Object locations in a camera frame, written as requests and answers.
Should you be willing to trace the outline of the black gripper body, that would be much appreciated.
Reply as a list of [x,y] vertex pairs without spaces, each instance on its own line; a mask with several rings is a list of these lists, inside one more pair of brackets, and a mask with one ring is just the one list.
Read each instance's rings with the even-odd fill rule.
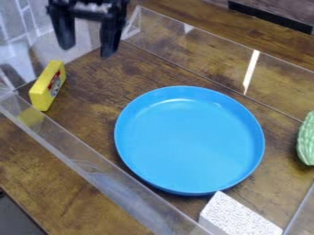
[[52,18],[83,18],[92,21],[127,15],[129,0],[48,0],[47,13]]

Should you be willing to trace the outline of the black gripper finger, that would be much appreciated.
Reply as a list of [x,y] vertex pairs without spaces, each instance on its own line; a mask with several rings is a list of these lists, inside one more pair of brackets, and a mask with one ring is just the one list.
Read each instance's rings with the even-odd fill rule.
[[109,58],[115,54],[124,25],[125,15],[121,12],[112,13],[109,17],[101,20],[99,31],[101,58]]
[[75,17],[64,9],[51,8],[49,16],[59,46],[68,50],[76,43],[75,39]]

